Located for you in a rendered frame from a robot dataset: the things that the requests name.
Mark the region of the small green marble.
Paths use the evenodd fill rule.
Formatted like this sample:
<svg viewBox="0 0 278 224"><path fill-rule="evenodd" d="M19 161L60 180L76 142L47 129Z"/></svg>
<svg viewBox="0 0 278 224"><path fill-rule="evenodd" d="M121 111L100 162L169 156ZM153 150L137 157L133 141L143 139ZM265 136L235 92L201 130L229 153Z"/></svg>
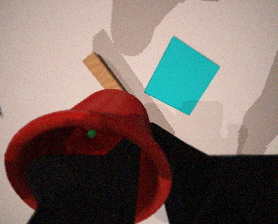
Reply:
<svg viewBox="0 0 278 224"><path fill-rule="evenodd" d="M95 130L90 130L90 131L88 131L87 132L87 136L89 137L89 138L94 138L95 136L96 136L96 131Z"/></svg>

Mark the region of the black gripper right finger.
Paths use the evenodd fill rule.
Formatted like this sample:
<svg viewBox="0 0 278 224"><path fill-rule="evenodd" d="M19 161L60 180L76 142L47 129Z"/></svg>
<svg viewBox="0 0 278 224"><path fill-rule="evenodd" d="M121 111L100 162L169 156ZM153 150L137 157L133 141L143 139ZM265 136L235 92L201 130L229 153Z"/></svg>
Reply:
<svg viewBox="0 0 278 224"><path fill-rule="evenodd" d="M165 208L169 224L202 224L222 183L278 180L278 155L207 155L155 123L153 139L166 155L172 186Z"/></svg>

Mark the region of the long wooden plank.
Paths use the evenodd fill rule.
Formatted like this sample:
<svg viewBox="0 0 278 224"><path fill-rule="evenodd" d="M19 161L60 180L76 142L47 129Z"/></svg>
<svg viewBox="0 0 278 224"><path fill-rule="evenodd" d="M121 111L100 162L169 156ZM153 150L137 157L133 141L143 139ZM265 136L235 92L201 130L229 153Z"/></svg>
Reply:
<svg viewBox="0 0 278 224"><path fill-rule="evenodd" d="M127 92L99 54L94 52L91 53L89 56L84 58L83 63L104 89L118 89Z"/></svg>

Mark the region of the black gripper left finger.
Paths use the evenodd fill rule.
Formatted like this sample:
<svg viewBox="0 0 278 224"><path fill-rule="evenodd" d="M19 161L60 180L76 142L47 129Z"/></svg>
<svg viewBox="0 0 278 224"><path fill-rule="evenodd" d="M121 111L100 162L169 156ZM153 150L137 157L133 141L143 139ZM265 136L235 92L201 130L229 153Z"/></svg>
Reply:
<svg viewBox="0 0 278 224"><path fill-rule="evenodd" d="M38 205L46 198L120 198L124 224L135 224L140 160L141 148L123 138L105 155L39 156L25 176Z"/></svg>

